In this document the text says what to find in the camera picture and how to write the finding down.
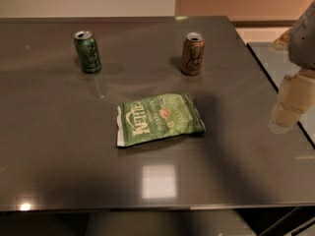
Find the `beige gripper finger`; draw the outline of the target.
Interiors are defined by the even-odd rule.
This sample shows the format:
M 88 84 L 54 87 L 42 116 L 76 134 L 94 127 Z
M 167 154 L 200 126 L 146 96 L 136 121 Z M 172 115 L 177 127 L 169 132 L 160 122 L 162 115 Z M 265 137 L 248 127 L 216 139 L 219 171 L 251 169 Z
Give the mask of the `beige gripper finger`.
M 301 68 L 294 76 L 285 75 L 271 113 L 269 128 L 283 134 L 315 105 L 315 70 Z

